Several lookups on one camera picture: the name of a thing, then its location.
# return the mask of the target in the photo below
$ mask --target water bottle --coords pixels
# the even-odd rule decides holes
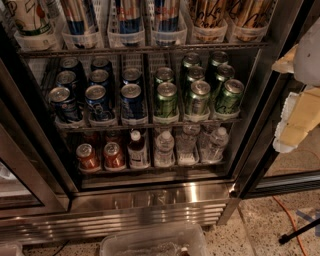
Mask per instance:
[[[202,162],[215,163],[222,160],[222,153],[225,150],[229,141],[229,135],[226,128],[219,127],[214,130],[210,136],[210,142],[207,144],[207,159],[202,159]]]
[[[157,167],[169,167],[174,164],[173,157],[174,138],[169,131],[162,132],[156,138],[154,151],[154,165]]]

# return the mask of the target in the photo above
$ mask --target green can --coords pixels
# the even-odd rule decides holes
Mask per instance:
[[[158,85],[155,97],[154,115],[161,118],[169,118],[177,115],[177,86],[164,82]]]
[[[205,81],[195,81],[185,100],[185,113],[189,116],[204,115],[210,97],[210,85]]]
[[[239,80],[230,79],[225,82],[217,97],[215,111],[224,115],[238,112],[243,90],[244,85]]]
[[[174,72],[171,68],[160,67],[154,74],[154,91],[157,91],[158,85],[164,82],[174,83]]]

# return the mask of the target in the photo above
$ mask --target blue can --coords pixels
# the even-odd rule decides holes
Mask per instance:
[[[121,88],[121,116],[124,119],[142,119],[146,117],[141,87],[127,84]]]
[[[108,100],[108,105],[110,108],[115,106],[115,88],[113,79],[110,74],[103,70],[97,69],[92,71],[89,75],[89,86],[92,85],[102,85],[106,89],[106,98]]]
[[[86,90],[86,102],[96,121],[108,121],[115,118],[109,107],[106,89],[102,85],[92,85]]]
[[[49,102],[62,122],[74,123],[82,120],[77,101],[68,88],[55,87],[52,89],[49,93]]]

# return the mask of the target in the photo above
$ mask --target cable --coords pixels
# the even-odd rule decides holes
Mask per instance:
[[[61,252],[63,250],[64,247],[66,247],[66,245],[70,242],[70,240],[68,240],[67,242],[65,242],[58,251],[56,251],[52,256],[56,256],[58,255],[59,252]]]
[[[292,224],[292,227],[294,229],[294,231],[297,231],[297,226],[296,226],[296,223],[294,222],[291,214],[289,213],[288,209],[284,206],[283,203],[281,203],[275,196],[272,196],[272,198],[281,206],[281,208],[286,212],[286,214],[288,215],[289,219],[290,219],[290,222]],[[301,242],[301,239],[299,236],[297,236],[297,240],[298,240],[298,243],[299,243],[299,246],[301,248],[301,251],[303,253],[304,256],[308,256],[308,254],[306,253],[306,250],[304,249],[304,246]]]

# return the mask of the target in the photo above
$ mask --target can label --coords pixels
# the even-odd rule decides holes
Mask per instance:
[[[37,0],[4,0],[4,5],[14,18],[17,29],[22,36],[52,34],[49,19]]]

